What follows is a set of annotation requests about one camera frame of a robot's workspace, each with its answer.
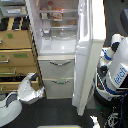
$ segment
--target refrigerator door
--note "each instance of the refrigerator door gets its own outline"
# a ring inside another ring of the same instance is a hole
[[[106,38],[103,0],[79,0],[78,43],[75,52],[72,104],[83,115]]]

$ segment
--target white refrigerator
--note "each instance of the white refrigerator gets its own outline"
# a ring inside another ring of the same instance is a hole
[[[72,105],[86,107],[106,38],[103,0],[26,0],[38,56],[74,56]]]

